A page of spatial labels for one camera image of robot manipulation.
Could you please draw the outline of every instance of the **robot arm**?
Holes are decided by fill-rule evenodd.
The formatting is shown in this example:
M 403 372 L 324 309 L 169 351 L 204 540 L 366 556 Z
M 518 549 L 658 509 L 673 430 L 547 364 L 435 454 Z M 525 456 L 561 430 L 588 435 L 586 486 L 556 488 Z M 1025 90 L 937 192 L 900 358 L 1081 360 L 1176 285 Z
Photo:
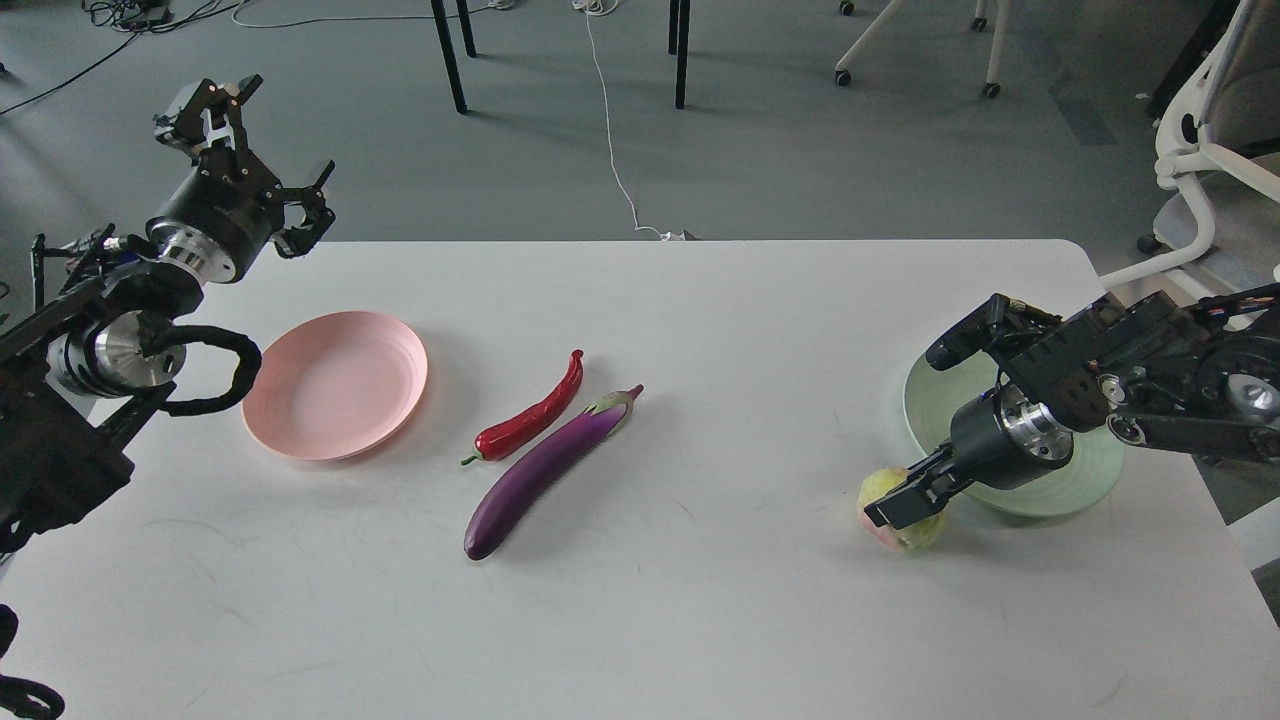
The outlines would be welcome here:
M 332 161 L 310 186 L 285 188 L 250 150 L 241 108 L 261 82 L 201 81 L 156 118 L 156 137 L 193 168 L 146 224 L 146 238 L 113 237 L 109 225 L 73 250 L 37 240 L 36 313 L 0 337 L 0 552 L 79 521 L 128 483 L 124 447 L 156 411 L 216 413 L 252 387 L 261 355 L 250 338 L 174 319 L 200 305 L 205 283 L 239 281 L 268 241 L 282 256 L 301 256 L 333 224 L 321 192 Z M 285 205 L 302 206 L 297 227 L 285 227 Z M 44 305 L 46 256 L 76 264 Z M 214 398 L 170 401 L 192 342 L 238 355 L 232 387 Z M 50 368 L 74 393 L 129 400 L 93 427 L 49 386 Z
M 1007 382 L 960 407 L 951 437 L 868 518 L 901 529 L 975 482 L 1019 487 L 1066 465 L 1074 432 L 1102 425 L 1133 446 L 1280 461 L 1277 293 L 1280 283 L 1187 307 L 1164 292 L 1132 307 L 1106 295 L 1066 320 L 993 295 L 925 360 L 947 370 L 987 352 Z M 1247 329 L 1226 329 L 1249 313 L 1260 315 Z

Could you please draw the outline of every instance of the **black cable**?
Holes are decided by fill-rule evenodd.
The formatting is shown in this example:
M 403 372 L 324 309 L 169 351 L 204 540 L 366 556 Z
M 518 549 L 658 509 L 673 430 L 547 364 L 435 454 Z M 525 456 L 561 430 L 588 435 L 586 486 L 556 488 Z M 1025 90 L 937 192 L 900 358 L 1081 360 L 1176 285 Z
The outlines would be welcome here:
M 84 77 L 84 76 L 86 76 L 86 74 L 88 74 L 88 73 L 90 73 L 90 70 L 92 70 L 93 68 L 96 68 L 96 67 L 101 65 L 102 63 L 105 63 L 105 61 L 110 60 L 110 59 L 111 59 L 111 58 L 114 58 L 114 56 L 115 56 L 116 54 L 119 54 L 119 53 L 120 53 L 122 50 L 124 50 L 125 47 L 128 47 L 128 46 L 129 46 L 129 44 L 131 44 L 131 42 L 133 42 L 133 41 L 134 41 L 134 40 L 137 40 L 137 38 L 138 38 L 138 33 L 133 33 L 133 35 L 131 35 L 128 40 L 125 40 L 124 42 L 122 42 L 122 44 L 120 44 L 120 46 L 119 46 L 119 47 L 116 47 L 115 50 L 111 50 L 110 53 L 108 53 L 108 54 L 106 54 L 106 56 L 104 56 L 104 58 L 102 58 L 101 60 L 99 60 L 99 61 L 93 63 L 92 65 L 90 65 L 90 67 L 84 68 L 83 70 L 81 70 L 81 72 L 76 73 L 74 76 L 72 76 L 72 77 L 70 77 L 69 79 L 67 79 L 65 82 L 63 82 L 63 83 L 60 83 L 60 85 L 56 85 L 56 86 L 54 86 L 54 87 L 50 87 L 49 90 L 46 90 L 46 91 L 41 92 L 40 95 L 37 95 L 37 96 L 35 96 L 35 97 L 28 97 L 27 100 L 23 100 L 22 102 L 18 102 L 17 105 L 14 105 L 14 106 L 12 106 L 12 108 L 5 108 L 4 110 L 0 110 L 0 115 L 8 115 L 9 113 L 12 113 L 12 111 L 17 110 L 18 108 L 24 108 L 24 106 L 27 106 L 27 105 L 31 105 L 32 102 L 36 102 L 37 100 L 44 100 L 45 97 L 49 97 L 50 95 L 52 95 L 52 94 L 58 92 L 59 90 L 61 90 L 61 88 L 67 87 L 68 85 L 70 85 L 70 83 L 73 83 L 73 82 L 76 82 L 76 81 L 78 81 L 78 79 L 79 79 L 79 78 L 82 78 L 82 77 Z
M 186 18 L 156 23 L 148 27 L 129 26 L 129 23 L 138 20 L 147 13 L 147 10 L 143 10 L 136 0 L 96 0 L 87 4 L 84 0 L 81 0 L 81 9 L 88 13 L 90 23 L 95 27 L 111 27 L 116 32 L 164 35 L 166 32 L 183 28 L 191 23 L 200 22 L 205 18 L 220 15 L 221 13 L 236 9 L 234 5 L 218 9 L 221 4 L 223 0 L 206 0 L 205 4 L 192 10 Z
M 173 32 L 173 31 L 175 31 L 178 28 L 187 27 L 191 23 L 198 23 L 202 19 L 211 18 L 214 15 L 220 15 L 223 13 L 229 13 L 229 12 L 232 12 L 232 10 L 236 9 L 236 5 L 228 5 L 228 6 L 223 8 L 223 9 L 215 9 L 220 4 L 221 4 L 221 0 L 210 0 L 209 3 L 205 3 L 204 5 L 201 5 L 200 8 L 197 8 L 195 12 L 192 12 L 186 18 L 182 18 L 180 20 L 174 20 L 174 22 L 168 23 L 168 24 L 163 24 L 163 26 L 147 28 L 147 29 L 143 29 L 141 32 L 150 33 L 150 35 L 164 35 L 166 32 Z
M 9 652 L 17 634 L 18 614 L 8 605 L 0 605 L 0 656 Z M 54 720 L 67 710 L 67 703 L 49 685 L 0 675 L 0 707 L 17 717 Z
M 311 23 L 334 23 L 334 22 L 366 22 L 366 20 L 434 20 L 435 15 L 353 15 L 353 17 L 321 17 L 321 18 L 307 18 L 305 20 L 293 20 L 288 23 L 273 23 L 273 24 L 250 24 L 239 19 L 241 10 L 251 4 L 252 0 L 237 0 L 236 5 L 230 9 L 232 22 L 239 27 L 248 29 L 280 29 L 287 27 L 298 27 Z M 468 15 L 474 15 L 483 10 L 494 9 L 492 5 L 485 5 L 484 8 L 476 8 L 474 10 L 467 10 Z M 447 19 L 456 19 L 461 15 L 444 15 Z
M 169 320 L 157 314 L 142 313 L 138 316 L 138 340 L 143 356 L 159 355 L 178 345 L 202 342 L 230 350 L 239 357 L 239 363 L 232 373 L 230 389 L 223 395 L 200 400 L 168 400 L 160 404 L 160 410 L 174 418 L 221 413 L 234 407 L 253 389 L 253 380 L 262 368 L 262 352 L 248 336 L 212 325 L 168 325 Z

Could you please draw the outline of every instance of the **chair leg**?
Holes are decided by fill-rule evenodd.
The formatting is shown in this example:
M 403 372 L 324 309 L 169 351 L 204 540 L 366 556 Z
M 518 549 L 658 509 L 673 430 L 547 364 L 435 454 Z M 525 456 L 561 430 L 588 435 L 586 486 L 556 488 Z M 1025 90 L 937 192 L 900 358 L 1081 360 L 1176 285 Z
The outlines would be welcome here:
M 676 42 L 676 109 L 685 109 L 685 70 L 689 67 L 689 5 L 680 0 L 680 37 Z
M 1178 192 L 1183 196 L 1183 200 L 1187 201 L 1187 206 L 1190 209 L 1192 217 L 1196 218 L 1196 238 L 1192 240 L 1192 243 L 1187 247 L 1180 247 L 1172 252 L 1165 252 L 1164 255 L 1156 255 L 1149 260 L 1134 263 L 1128 268 L 1120 268 L 1114 273 L 1102 275 L 1098 278 L 1102 281 L 1102 287 L 1111 290 L 1138 278 L 1144 278 L 1147 275 L 1153 275 L 1156 273 L 1176 268 L 1183 263 L 1190 263 L 1192 260 L 1208 252 L 1210 247 L 1213 246 L 1213 236 L 1217 233 L 1217 222 L 1213 219 L 1213 206 L 1210 204 L 1208 196 L 1204 195 L 1204 188 L 1201 187 L 1196 173 L 1178 176 L 1174 178 L 1174 183 L 1178 186 Z
M 453 38 L 449 37 L 449 20 L 444 17 L 444 0 L 431 0 L 431 14 L 435 17 L 435 33 L 440 36 L 440 54 L 444 55 L 444 70 L 449 76 L 449 90 L 453 91 L 453 108 L 466 115 L 467 101 L 462 96 L 462 78 L 458 77 L 458 59 L 453 54 Z
M 854 56 L 861 53 L 863 47 L 865 47 L 867 44 L 870 41 L 872 36 L 874 36 L 876 32 L 879 31 L 881 26 L 887 23 L 888 19 L 893 17 L 893 13 L 896 13 L 905 1 L 906 0 L 890 0 L 890 4 L 883 10 L 881 10 L 881 14 L 876 15 L 876 19 L 872 20 L 872 24 L 868 26 L 867 29 L 864 29 L 860 36 L 858 36 L 858 41 L 854 42 L 852 47 L 850 47 L 849 51 L 845 53 L 844 58 L 841 58 L 836 63 L 837 74 L 849 69 L 849 63 L 854 59 Z
M 462 46 L 467 51 L 467 58 L 475 58 L 476 41 L 471 35 L 471 10 L 467 9 L 467 0 L 458 0 L 458 23 L 462 24 Z
M 1005 33 L 1009 32 L 1009 13 L 1014 0 L 996 0 L 996 36 L 991 38 L 991 63 L 987 64 L 987 85 L 1000 85 L 1000 58 L 1005 53 Z

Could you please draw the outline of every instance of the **green plate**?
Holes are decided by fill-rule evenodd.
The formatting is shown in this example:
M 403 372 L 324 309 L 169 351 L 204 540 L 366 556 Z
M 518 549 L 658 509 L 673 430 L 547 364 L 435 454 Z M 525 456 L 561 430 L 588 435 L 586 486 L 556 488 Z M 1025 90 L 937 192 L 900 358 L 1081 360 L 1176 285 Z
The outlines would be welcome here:
M 977 354 L 946 372 L 916 359 L 902 389 L 902 411 L 922 452 L 932 452 L 951 434 L 951 415 L 996 383 L 996 363 Z M 1111 492 L 1124 465 L 1124 445 L 1106 428 L 1075 434 L 1075 454 L 1061 470 L 1014 489 L 974 483 L 965 495 L 1025 518 L 1079 512 Z

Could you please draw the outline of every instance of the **eggplant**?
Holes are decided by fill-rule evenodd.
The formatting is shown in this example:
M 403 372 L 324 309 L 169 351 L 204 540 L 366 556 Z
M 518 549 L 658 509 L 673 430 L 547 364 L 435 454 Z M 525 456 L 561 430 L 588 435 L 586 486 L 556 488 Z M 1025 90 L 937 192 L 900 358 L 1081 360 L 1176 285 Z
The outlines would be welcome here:
M 547 488 L 595 446 L 622 429 L 643 389 L 644 386 L 636 386 L 605 395 L 508 468 L 471 515 L 462 539 L 467 557 L 483 560 L 498 550 Z

